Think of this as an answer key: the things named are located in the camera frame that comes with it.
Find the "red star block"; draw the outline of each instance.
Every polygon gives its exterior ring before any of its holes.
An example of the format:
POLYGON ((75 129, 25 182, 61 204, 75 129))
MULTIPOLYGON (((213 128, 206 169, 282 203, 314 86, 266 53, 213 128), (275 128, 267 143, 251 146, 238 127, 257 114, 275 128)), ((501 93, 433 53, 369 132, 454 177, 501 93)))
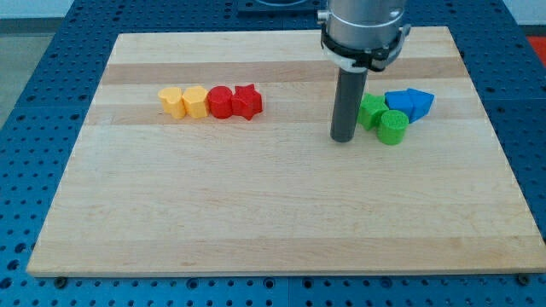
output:
POLYGON ((209 108, 217 119, 226 119, 233 114, 231 97, 233 93, 227 86, 216 86, 208 92, 209 108))
POLYGON ((254 114, 263 111, 262 96, 255 90, 254 84, 236 86, 235 94, 231 98, 231 106, 234 115, 241 115, 250 120, 254 114))

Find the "white wall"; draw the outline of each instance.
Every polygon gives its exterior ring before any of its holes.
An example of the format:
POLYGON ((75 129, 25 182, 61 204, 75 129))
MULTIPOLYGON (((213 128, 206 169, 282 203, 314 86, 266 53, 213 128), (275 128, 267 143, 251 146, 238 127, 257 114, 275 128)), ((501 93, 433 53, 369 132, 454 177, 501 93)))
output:
POLYGON ((546 25, 546 0, 504 0, 520 25, 546 25))
POLYGON ((73 0, 0 0, 0 19, 64 17, 73 0))
MULTIPOLYGON (((0 0, 0 18, 63 17, 70 9, 72 2, 73 0, 0 0)), ((546 25, 546 0, 504 0, 504 2, 519 24, 546 25)))

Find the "green cylinder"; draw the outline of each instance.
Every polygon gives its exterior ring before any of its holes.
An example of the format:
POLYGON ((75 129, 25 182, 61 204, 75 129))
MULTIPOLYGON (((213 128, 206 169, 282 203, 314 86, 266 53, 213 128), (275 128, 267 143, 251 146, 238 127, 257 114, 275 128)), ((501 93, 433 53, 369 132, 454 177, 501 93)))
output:
POLYGON ((397 110, 389 110, 381 115, 377 137, 386 145, 397 145, 403 139, 410 124, 408 115, 397 110))

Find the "blue pegboard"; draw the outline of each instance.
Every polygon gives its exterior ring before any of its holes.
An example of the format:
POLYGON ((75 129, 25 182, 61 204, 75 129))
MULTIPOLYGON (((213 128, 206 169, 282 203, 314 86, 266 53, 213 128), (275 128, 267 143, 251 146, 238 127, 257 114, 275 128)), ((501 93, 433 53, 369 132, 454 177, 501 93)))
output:
MULTIPOLYGON (((0 132, 0 306, 546 305, 546 275, 34 279, 25 267, 121 32, 317 28, 309 12, 237 15, 235 0, 76 0, 0 132)), ((500 0, 409 0, 448 26, 543 236, 545 71, 500 0)))

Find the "wooden board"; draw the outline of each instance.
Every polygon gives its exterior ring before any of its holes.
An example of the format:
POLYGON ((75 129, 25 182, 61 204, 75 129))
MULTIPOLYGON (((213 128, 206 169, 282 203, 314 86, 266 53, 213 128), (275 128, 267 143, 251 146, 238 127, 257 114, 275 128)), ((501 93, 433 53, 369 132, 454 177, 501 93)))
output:
POLYGON ((404 142, 329 138, 319 33, 120 35, 27 270, 35 276, 545 271, 546 249, 449 31, 416 28, 381 94, 436 95, 404 142), (254 82, 247 122, 159 89, 254 82))

